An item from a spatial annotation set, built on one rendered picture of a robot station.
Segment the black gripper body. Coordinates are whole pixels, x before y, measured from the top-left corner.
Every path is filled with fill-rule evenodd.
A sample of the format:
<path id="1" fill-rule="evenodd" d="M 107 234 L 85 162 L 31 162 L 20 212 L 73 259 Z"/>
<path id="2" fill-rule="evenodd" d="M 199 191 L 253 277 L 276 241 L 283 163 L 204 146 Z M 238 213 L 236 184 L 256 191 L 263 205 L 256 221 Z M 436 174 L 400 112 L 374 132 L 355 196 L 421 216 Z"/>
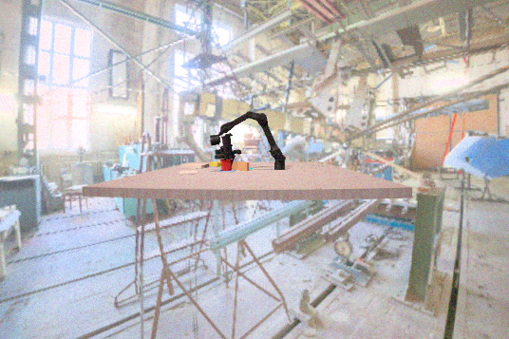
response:
<path id="1" fill-rule="evenodd" d="M 241 154 L 241 150 L 232 150 L 232 146 L 233 145 L 231 143 L 222 144 L 221 147 L 223 147 L 223 152 L 222 152 L 223 154 L 216 154 L 215 159 L 220 160 L 220 159 L 232 157 L 235 154 L 238 154 L 238 155 Z"/>

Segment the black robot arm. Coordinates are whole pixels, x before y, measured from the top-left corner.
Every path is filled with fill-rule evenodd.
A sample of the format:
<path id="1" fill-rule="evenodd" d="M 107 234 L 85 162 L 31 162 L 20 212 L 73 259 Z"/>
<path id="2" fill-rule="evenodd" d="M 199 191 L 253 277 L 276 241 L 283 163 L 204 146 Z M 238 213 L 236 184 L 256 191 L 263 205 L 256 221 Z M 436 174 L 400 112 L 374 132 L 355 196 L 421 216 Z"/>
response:
<path id="1" fill-rule="evenodd" d="M 220 138 L 222 139 L 222 144 L 231 143 L 231 136 L 233 136 L 233 134 L 231 134 L 231 132 L 229 134 L 225 134 L 225 133 L 228 133 L 234 126 L 238 125 L 239 123 L 241 123 L 249 118 L 256 120 L 259 123 L 259 125 L 262 127 L 262 129 L 266 135 L 266 138 L 267 138 L 269 145 L 271 147 L 271 150 L 269 150 L 269 151 L 271 153 L 271 156 L 273 156 L 275 159 L 274 169 L 275 170 L 285 170 L 285 159 L 286 158 L 282 155 L 280 148 L 276 145 L 276 143 L 274 141 L 273 135 L 272 135 L 271 130 L 268 126 L 267 116 L 264 113 L 255 113 L 255 112 L 248 111 L 247 113 L 243 114 L 242 116 L 238 117 L 237 119 L 223 124 L 220 127 L 220 131 L 219 131 L 218 135 L 210 135 L 211 145 L 220 144 L 221 143 Z M 225 136 L 222 136 L 223 134 L 225 134 Z"/>

